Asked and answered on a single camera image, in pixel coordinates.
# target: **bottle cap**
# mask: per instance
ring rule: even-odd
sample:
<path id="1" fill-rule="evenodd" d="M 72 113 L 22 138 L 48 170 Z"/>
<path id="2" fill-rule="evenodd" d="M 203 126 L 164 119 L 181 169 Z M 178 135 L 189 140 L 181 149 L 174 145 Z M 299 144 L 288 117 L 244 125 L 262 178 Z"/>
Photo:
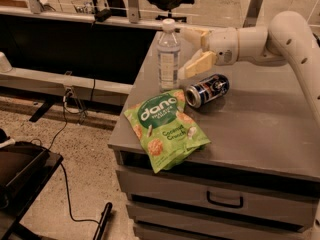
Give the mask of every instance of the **bottle cap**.
<path id="1" fill-rule="evenodd" d="M 163 31 L 173 31 L 175 28 L 174 19 L 164 19 L 162 21 L 162 29 Z"/>

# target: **black bag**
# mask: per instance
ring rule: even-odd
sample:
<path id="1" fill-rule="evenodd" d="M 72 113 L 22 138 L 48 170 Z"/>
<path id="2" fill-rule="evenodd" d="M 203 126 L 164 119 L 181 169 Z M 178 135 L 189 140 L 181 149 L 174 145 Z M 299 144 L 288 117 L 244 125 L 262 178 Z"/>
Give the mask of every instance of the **black bag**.
<path id="1" fill-rule="evenodd" d="M 30 177 L 46 163 L 49 150 L 29 142 L 0 149 L 0 209 L 10 205 Z"/>

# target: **drawer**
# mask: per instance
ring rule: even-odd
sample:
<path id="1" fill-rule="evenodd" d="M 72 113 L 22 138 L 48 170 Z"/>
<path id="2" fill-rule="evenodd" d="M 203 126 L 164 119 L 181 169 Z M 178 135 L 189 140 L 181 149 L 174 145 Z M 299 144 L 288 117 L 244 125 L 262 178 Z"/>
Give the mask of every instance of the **drawer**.
<path id="1" fill-rule="evenodd" d="M 200 215 L 193 212 L 161 207 L 153 204 L 130 202 L 127 205 L 129 217 L 136 224 L 148 223 L 167 227 L 175 232 L 187 233 L 182 235 L 192 239 L 191 236 L 199 235 L 197 239 L 234 239 L 234 240 L 302 240 L 303 234 L 281 229 L 274 229 L 261 225 L 248 224 L 237 220 Z"/>
<path id="2" fill-rule="evenodd" d="M 151 170 L 117 170 L 121 190 L 128 194 L 167 200 L 262 219 L 299 225 L 313 224 L 314 199 L 248 186 Z"/>
<path id="3" fill-rule="evenodd" d="M 220 237 L 217 238 L 145 223 L 136 223 L 133 230 L 135 236 L 141 240 L 221 240 Z"/>

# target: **chip bag logo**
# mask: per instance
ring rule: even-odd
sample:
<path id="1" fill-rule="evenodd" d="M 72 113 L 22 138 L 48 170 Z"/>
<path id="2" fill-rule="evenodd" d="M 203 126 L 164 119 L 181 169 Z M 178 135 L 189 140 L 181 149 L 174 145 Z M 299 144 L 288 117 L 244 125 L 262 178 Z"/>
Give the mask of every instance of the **chip bag logo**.
<path id="1" fill-rule="evenodd" d="M 152 125 L 155 129 L 161 125 L 175 120 L 177 111 L 177 99 L 164 94 L 147 100 L 138 111 L 139 122 L 143 127 Z"/>

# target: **snack bag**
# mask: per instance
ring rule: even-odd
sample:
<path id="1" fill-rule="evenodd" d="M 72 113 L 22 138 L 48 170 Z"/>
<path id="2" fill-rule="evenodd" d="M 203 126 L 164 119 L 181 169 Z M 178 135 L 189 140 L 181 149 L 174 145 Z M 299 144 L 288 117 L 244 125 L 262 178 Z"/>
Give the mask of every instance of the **snack bag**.
<path id="1" fill-rule="evenodd" d="M 195 121 L 183 113 L 183 90 L 171 90 L 124 112 L 155 173 L 180 164 L 193 151 L 210 143 Z"/>

